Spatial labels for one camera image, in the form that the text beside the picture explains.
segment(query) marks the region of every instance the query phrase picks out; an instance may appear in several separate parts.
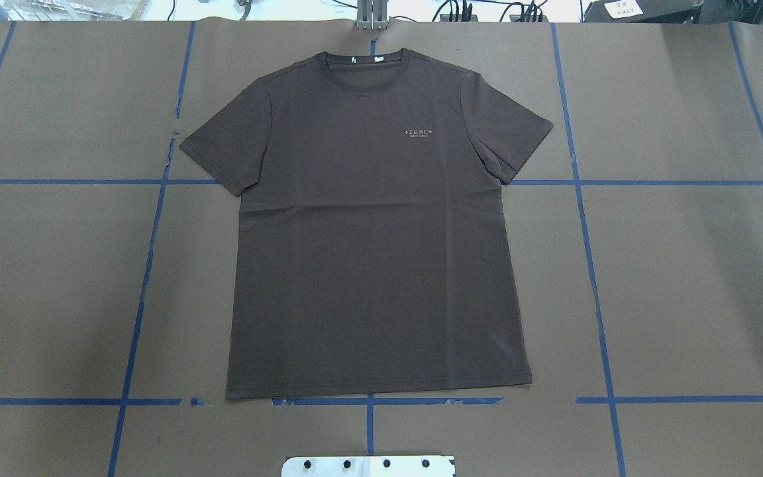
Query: metal plate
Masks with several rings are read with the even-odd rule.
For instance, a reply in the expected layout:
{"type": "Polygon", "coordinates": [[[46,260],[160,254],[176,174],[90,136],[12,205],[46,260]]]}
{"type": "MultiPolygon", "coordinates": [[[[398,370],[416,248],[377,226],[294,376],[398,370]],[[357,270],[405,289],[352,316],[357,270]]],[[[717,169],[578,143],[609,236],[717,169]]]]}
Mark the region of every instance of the metal plate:
{"type": "Polygon", "coordinates": [[[289,458],[281,477],[454,477],[453,456],[328,456],[289,458]]]}

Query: black cable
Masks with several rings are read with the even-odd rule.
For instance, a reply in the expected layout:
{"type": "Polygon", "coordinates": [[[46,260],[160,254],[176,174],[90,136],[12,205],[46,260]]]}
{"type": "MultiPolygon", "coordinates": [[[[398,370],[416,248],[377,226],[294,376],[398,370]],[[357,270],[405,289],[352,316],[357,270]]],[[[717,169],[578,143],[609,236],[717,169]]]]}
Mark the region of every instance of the black cable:
{"type": "Polygon", "coordinates": [[[497,3],[499,5],[511,5],[514,3],[514,2],[499,2],[498,0],[470,0],[470,2],[497,3]]]}
{"type": "Polygon", "coordinates": [[[241,3],[243,6],[243,15],[240,17],[242,21],[244,21],[249,16],[249,12],[252,11],[252,0],[245,0],[245,2],[242,2],[242,0],[237,0],[237,2],[241,3]]]}
{"type": "Polygon", "coordinates": [[[334,2],[334,3],[340,3],[341,5],[343,5],[343,6],[345,6],[345,7],[349,7],[349,8],[351,8],[351,9],[356,9],[356,10],[358,9],[358,7],[357,7],[357,6],[354,6],[354,5],[350,5],[350,4],[348,4],[348,3],[343,3],[343,2],[341,2],[340,0],[331,0],[331,1],[332,1],[332,2],[334,2]]]}
{"type": "Polygon", "coordinates": [[[446,6],[446,4],[449,4],[449,21],[452,21],[452,3],[455,2],[455,5],[458,5],[458,0],[446,0],[445,2],[441,3],[439,7],[437,7],[437,11],[435,12],[435,15],[432,16],[432,21],[435,21],[437,18],[437,15],[440,14],[440,11],[443,10],[443,7],[446,6]]]}
{"type": "Polygon", "coordinates": [[[515,5],[520,5],[520,16],[523,16],[523,10],[526,9],[526,5],[523,5],[520,2],[511,2],[508,4],[508,6],[505,7],[505,10],[502,11],[502,16],[499,18],[499,23],[502,23],[502,20],[505,19],[505,14],[508,13],[508,10],[515,5]]]}
{"type": "Polygon", "coordinates": [[[521,15],[520,18],[517,19],[517,21],[531,21],[530,18],[534,16],[535,9],[538,8],[534,2],[529,3],[528,8],[526,8],[525,15],[521,15]]]}

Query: sleeve hem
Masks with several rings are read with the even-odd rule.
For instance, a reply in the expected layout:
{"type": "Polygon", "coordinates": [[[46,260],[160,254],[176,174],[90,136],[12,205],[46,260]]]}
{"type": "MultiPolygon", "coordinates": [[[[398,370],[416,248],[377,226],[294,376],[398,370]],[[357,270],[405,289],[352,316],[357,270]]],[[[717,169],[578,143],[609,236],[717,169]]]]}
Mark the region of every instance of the sleeve hem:
{"type": "Polygon", "coordinates": [[[497,177],[503,184],[509,184],[514,177],[520,172],[520,169],[527,163],[535,150],[543,142],[543,139],[552,130],[554,124],[552,121],[543,120],[541,126],[528,136],[523,146],[517,149],[517,153],[514,154],[508,161],[502,162],[502,171],[500,171],[497,177]]]}
{"type": "Polygon", "coordinates": [[[213,178],[220,182],[220,184],[222,184],[222,186],[225,187],[233,196],[240,197],[240,194],[243,192],[243,190],[245,190],[245,187],[242,187],[242,185],[238,184],[237,181],[232,179],[230,175],[220,169],[220,166],[217,166],[213,161],[208,159],[208,156],[197,149],[196,146],[194,146],[193,143],[188,139],[185,139],[181,144],[179,144],[178,148],[187,153],[191,159],[202,166],[206,172],[208,172],[210,175],[212,175],[213,178]]]}

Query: shoulder seam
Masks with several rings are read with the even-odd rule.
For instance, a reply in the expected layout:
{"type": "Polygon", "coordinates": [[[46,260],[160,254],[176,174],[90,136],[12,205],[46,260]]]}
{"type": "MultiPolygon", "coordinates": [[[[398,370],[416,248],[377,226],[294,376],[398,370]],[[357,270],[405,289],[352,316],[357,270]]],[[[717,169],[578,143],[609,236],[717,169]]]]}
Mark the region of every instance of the shoulder seam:
{"type": "Polygon", "coordinates": [[[418,58],[418,60],[423,60],[431,64],[436,64],[436,66],[440,66],[441,68],[445,68],[447,70],[454,70],[454,72],[458,73],[475,73],[473,70],[466,69],[463,66],[457,66],[457,64],[447,63],[445,61],[441,60],[435,60],[435,58],[429,58],[426,57],[426,55],[419,54],[418,52],[412,51],[411,52],[412,58],[418,58]]]}
{"type": "Polygon", "coordinates": [[[297,68],[306,66],[308,63],[311,63],[312,61],[316,61],[316,55],[306,58],[305,60],[297,61],[294,64],[291,64],[290,66],[285,66],[284,68],[281,68],[280,70],[276,70],[275,72],[269,73],[267,75],[261,76],[261,78],[258,78],[257,81],[260,81],[262,83],[266,83],[268,81],[272,81],[276,78],[279,78],[280,76],[287,75],[287,73],[293,72],[297,68]]]}

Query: metal clamp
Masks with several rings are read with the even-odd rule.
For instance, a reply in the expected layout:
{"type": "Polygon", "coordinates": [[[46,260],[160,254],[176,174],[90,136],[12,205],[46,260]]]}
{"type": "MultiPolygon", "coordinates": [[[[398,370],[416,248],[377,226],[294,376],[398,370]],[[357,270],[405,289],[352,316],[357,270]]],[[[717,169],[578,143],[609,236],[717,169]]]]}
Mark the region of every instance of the metal clamp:
{"type": "Polygon", "coordinates": [[[358,30],[387,30],[387,0],[358,0],[358,30]]]}

